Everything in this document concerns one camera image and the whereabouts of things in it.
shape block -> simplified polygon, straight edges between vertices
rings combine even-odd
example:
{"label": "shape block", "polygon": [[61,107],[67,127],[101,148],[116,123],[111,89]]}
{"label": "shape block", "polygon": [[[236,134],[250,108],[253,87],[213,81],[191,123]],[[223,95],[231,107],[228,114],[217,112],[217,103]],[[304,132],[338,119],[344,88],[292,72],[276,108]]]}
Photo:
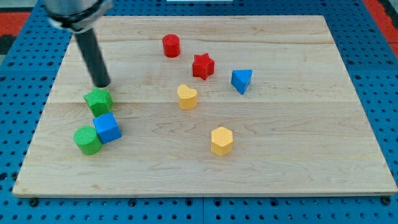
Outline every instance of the shape block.
{"label": "shape block", "polygon": [[113,113],[107,113],[93,119],[96,132],[103,144],[120,138],[122,135]]}
{"label": "shape block", "polygon": [[186,85],[180,85],[177,90],[178,105],[181,110],[189,110],[198,104],[198,92]]}
{"label": "shape block", "polygon": [[232,151],[232,131],[219,127],[211,132],[211,151],[218,156],[225,156]]}
{"label": "shape block", "polygon": [[95,87],[89,94],[84,96],[84,99],[94,117],[111,112],[113,100],[109,90],[100,90]]}
{"label": "shape block", "polygon": [[209,75],[214,74],[215,62],[209,57],[208,53],[203,55],[194,55],[192,64],[192,73],[194,77],[200,77],[206,80]]}
{"label": "shape block", "polygon": [[174,58],[180,55],[180,39],[175,34],[167,34],[162,39],[164,55]]}
{"label": "shape block", "polygon": [[251,80],[252,70],[233,70],[231,84],[240,93],[244,94]]}
{"label": "shape block", "polygon": [[95,128],[90,126],[79,128],[73,135],[73,140],[85,155],[96,154],[102,147]]}

blue cube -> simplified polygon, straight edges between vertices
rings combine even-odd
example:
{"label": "blue cube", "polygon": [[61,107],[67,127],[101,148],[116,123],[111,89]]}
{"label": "blue cube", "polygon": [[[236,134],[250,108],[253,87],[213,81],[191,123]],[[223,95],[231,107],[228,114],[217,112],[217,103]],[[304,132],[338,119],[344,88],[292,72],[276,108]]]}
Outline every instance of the blue cube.
{"label": "blue cube", "polygon": [[106,113],[93,119],[99,139],[103,144],[120,138],[122,135],[113,113]]}
{"label": "blue cube", "polygon": [[233,70],[231,84],[240,93],[244,94],[251,80],[252,70]]}

green cylinder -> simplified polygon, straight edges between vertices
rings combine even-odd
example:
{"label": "green cylinder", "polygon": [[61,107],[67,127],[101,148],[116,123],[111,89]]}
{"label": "green cylinder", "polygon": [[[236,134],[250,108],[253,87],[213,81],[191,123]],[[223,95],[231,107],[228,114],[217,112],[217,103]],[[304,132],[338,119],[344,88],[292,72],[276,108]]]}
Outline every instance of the green cylinder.
{"label": "green cylinder", "polygon": [[79,128],[75,132],[73,140],[85,155],[96,154],[102,147],[100,137],[98,137],[95,128],[90,126]]}

ridged green block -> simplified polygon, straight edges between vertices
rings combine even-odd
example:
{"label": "ridged green block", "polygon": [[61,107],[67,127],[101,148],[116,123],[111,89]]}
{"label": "ridged green block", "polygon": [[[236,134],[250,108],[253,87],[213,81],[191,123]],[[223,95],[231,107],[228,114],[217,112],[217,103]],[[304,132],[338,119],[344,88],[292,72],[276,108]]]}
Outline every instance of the ridged green block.
{"label": "ridged green block", "polygon": [[73,140],[85,155],[96,154],[102,147],[100,137],[95,128],[84,126],[79,128],[73,135]]}
{"label": "ridged green block", "polygon": [[113,100],[109,90],[94,88],[89,94],[84,96],[87,106],[93,112],[94,117],[111,112]]}

yellow hexagon block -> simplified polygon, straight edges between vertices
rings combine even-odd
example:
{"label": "yellow hexagon block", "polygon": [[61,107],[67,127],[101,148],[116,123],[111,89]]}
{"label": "yellow hexagon block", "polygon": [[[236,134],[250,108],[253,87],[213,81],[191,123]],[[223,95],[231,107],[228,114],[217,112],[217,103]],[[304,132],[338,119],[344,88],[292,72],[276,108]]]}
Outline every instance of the yellow hexagon block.
{"label": "yellow hexagon block", "polygon": [[232,131],[219,127],[211,132],[211,151],[219,156],[225,156],[232,151],[234,139]]}
{"label": "yellow hexagon block", "polygon": [[178,105],[181,110],[189,110],[198,104],[198,92],[196,89],[189,88],[186,85],[180,85],[177,90]]}

